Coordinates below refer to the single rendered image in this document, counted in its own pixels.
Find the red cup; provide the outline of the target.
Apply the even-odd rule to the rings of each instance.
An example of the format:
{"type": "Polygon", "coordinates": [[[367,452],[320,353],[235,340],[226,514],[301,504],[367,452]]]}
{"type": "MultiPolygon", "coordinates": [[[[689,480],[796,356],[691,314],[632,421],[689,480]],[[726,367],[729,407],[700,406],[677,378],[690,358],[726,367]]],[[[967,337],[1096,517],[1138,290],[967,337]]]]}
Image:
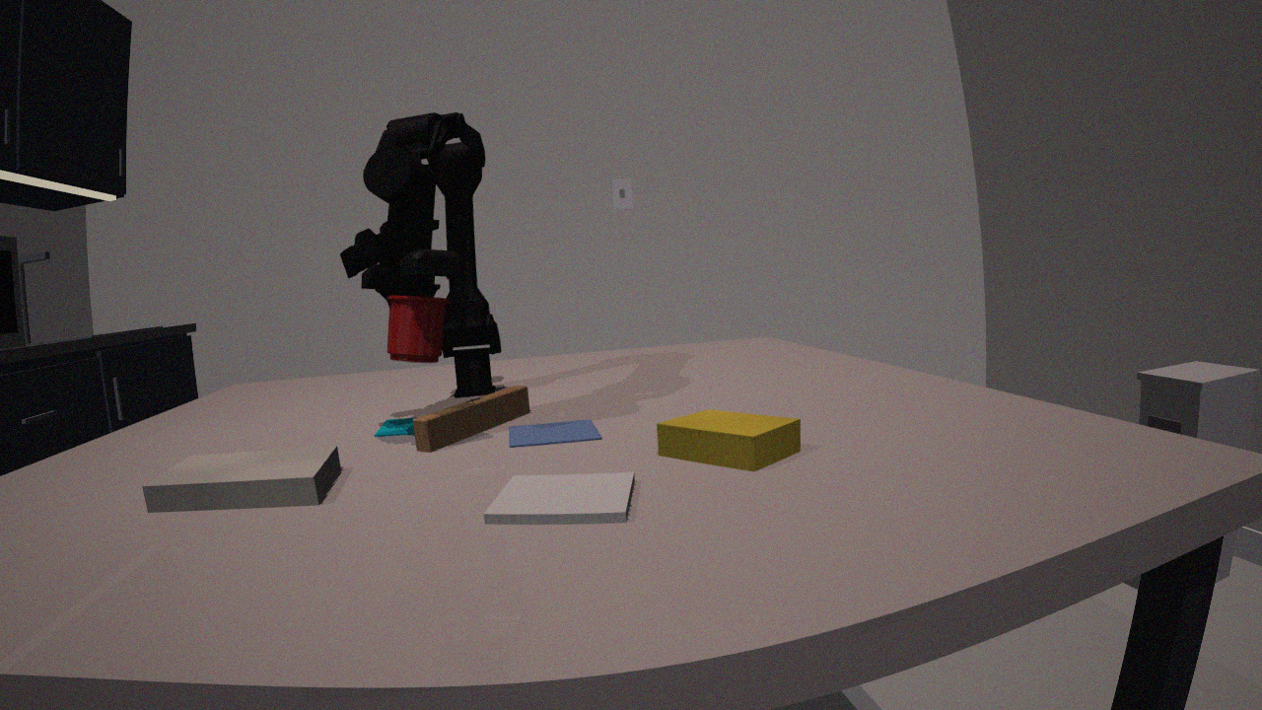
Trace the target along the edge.
{"type": "Polygon", "coordinates": [[[387,295],[387,352],[392,361],[439,363],[445,335],[445,298],[387,295]]]}

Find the brown wooden bar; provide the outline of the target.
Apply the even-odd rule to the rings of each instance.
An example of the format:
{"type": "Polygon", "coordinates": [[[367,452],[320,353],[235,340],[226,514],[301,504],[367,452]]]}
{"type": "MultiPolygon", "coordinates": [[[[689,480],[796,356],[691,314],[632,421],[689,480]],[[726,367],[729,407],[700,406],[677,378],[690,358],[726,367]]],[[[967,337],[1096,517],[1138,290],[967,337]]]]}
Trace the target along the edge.
{"type": "Polygon", "coordinates": [[[414,417],[416,451],[435,451],[529,412],[528,386],[512,386],[414,417]]]}

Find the yellow rectangular block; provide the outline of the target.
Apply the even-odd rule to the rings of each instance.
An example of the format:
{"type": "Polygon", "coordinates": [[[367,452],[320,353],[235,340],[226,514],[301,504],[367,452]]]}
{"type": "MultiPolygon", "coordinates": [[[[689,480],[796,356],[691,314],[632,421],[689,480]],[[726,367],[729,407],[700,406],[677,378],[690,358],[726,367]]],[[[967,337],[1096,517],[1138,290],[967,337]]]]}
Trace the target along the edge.
{"type": "Polygon", "coordinates": [[[698,410],[658,422],[659,457],[761,470],[801,451],[801,419],[698,410]]]}

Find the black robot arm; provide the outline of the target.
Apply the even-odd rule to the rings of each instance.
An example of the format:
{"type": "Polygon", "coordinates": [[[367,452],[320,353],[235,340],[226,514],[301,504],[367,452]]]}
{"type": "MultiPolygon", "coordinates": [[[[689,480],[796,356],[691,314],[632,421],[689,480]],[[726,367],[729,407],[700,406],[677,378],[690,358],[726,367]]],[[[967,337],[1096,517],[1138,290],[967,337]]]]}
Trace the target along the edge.
{"type": "MultiPolygon", "coordinates": [[[[497,323],[490,303],[477,288],[473,194],[482,182],[485,148],[475,127],[458,112],[408,116],[391,120],[382,132],[376,153],[363,169],[366,188],[387,203],[391,211],[422,208],[434,214],[435,185],[445,195],[447,250],[461,256],[461,277],[448,279],[445,335],[443,354],[456,358],[456,399],[495,392],[490,354],[501,352],[497,323]],[[461,141],[445,144],[459,137],[461,141]],[[427,159],[428,165],[422,165],[427,159]],[[461,346],[486,346],[486,349],[459,349],[461,346]]],[[[371,269],[376,262],[400,260],[398,236],[391,221],[380,233],[360,231],[355,246],[341,253],[347,277],[371,269]]]]}

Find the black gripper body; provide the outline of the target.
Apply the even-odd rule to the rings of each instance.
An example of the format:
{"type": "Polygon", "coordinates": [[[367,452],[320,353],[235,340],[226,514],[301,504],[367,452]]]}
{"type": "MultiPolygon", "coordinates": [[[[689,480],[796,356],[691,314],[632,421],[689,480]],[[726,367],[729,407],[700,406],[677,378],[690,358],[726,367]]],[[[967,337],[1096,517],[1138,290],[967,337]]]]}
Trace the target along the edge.
{"type": "Polygon", "coordinates": [[[386,288],[392,282],[433,284],[435,277],[461,277],[461,256],[449,250],[430,248],[433,231],[439,230],[439,219],[430,211],[422,208],[403,208],[387,214],[395,226],[399,261],[387,261],[366,269],[362,272],[362,289],[386,288]],[[390,269],[379,269],[379,266],[390,269]]]}

